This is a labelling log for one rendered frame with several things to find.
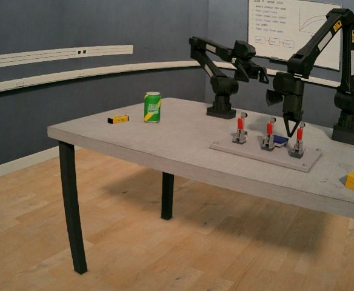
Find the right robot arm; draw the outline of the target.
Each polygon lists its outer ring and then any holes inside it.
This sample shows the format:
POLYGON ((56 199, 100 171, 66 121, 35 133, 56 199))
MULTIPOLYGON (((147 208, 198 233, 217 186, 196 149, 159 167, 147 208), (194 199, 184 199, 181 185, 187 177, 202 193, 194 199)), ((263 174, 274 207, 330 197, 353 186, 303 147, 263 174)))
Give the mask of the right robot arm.
POLYGON ((190 57, 196 60, 209 75, 213 92, 218 93, 215 95, 213 107, 207 107, 207 112, 222 115, 235 114, 236 110, 231 109, 232 103, 230 103, 230 96, 237 94, 239 88, 238 81, 235 81, 234 78, 227 77, 226 74, 220 71, 214 62, 206 55, 206 51, 219 56, 219 58, 225 62, 231 62, 236 68, 239 63, 256 65, 251 60, 256 55, 254 46, 244 41, 236 40, 234 48, 232 49, 212 42, 212 40, 207 38, 195 36, 189 39, 189 44, 191 45, 190 57))

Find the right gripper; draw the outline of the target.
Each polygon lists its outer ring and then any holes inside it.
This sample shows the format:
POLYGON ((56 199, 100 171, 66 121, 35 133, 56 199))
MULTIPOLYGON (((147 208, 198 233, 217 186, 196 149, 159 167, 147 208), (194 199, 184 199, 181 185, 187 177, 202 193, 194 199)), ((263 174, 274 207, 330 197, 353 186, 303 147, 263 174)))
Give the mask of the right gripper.
POLYGON ((260 72, 259 82, 269 84, 267 69, 265 67, 261 67, 260 65, 254 65, 254 64, 239 63, 238 66, 236 66, 236 68, 237 69, 235 70, 235 75, 234 75, 234 79, 236 81, 249 82, 250 78, 258 79, 258 72, 260 72), (267 81, 264 80, 264 76, 267 81))

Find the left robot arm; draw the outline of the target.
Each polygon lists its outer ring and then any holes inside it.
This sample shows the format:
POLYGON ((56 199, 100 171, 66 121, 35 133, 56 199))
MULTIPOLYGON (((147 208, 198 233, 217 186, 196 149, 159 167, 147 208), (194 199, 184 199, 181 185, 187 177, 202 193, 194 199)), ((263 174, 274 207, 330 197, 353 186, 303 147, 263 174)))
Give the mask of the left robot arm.
POLYGON ((334 98, 335 106, 342 111, 338 125, 335 123, 333 129, 354 134, 354 14, 347 8, 333 8, 326 14, 326 19, 307 44, 287 61, 287 73, 292 74, 276 72, 274 90, 267 90, 266 102, 270 107, 284 99, 283 108, 292 110, 293 95, 297 98, 304 93, 304 81, 301 78, 309 79, 317 57, 342 28, 342 77, 334 98))

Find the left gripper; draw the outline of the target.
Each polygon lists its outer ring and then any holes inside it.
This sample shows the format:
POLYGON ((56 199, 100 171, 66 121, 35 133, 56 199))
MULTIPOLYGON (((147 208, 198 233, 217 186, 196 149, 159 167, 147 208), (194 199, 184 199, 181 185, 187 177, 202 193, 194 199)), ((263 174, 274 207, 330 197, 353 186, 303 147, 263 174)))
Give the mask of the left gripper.
POLYGON ((304 111, 301 110, 303 96, 298 95, 297 98, 296 98, 296 95, 293 95, 293 96, 294 96, 294 98, 293 98, 292 110, 285 109, 285 108, 282 109, 283 119, 284 119, 284 123, 285 123, 286 130, 287 130, 287 136, 289 138, 291 138, 293 136, 293 134, 295 133, 300 122, 302 121, 302 114, 304 114, 304 111), (293 121, 296 123, 291 133, 290 133, 290 128, 289 128, 289 121, 293 121))

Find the green drink can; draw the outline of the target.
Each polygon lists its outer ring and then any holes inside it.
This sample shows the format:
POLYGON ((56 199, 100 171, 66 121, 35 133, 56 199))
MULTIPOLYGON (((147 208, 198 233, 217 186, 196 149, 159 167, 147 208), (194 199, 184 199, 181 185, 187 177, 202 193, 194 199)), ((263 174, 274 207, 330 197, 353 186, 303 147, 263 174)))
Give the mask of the green drink can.
POLYGON ((158 92, 147 92, 144 101, 144 121, 155 124, 160 121, 161 96, 158 92))

